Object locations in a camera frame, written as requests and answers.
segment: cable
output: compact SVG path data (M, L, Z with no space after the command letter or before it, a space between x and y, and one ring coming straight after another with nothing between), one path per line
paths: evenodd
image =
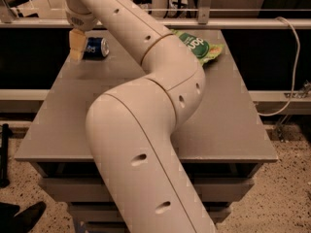
M295 40L297 42L297 50L296 50L296 54L295 54L294 68L293 68L293 75L292 75L292 89L291 89L291 94L290 94L289 100L288 100L288 102L286 103L286 105L283 108L281 108L279 111L277 111L275 113L271 113L271 114L261 114L261 113L259 113L259 115L263 116L263 117L272 117L272 116L278 115L281 112L283 112L286 108L288 108L288 106L290 105L292 97L293 97L293 94L294 94L295 71L296 71L296 68L297 68L297 63L298 63L299 54L300 54L300 41L299 41L299 37L298 37L297 32L295 31L294 27L292 26L292 24L288 20L283 18L283 17L276 17L276 19L278 19L281 22L287 24L292 29L292 31L294 33L294 36L295 36Z

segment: floor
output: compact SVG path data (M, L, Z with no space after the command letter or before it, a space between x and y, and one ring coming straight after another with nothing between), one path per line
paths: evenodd
M44 201L47 209L31 232L73 233L74 226L65 203L55 203L39 186L40 176L29 163L16 162L14 154L30 121L9 121L14 136L9 141L9 180L0 189L0 201L20 205L21 210ZM217 225L219 233L310 233L311 232L311 145L301 126L284 128L280 143L271 125L265 125L279 161L263 165L256 184L233 212Z

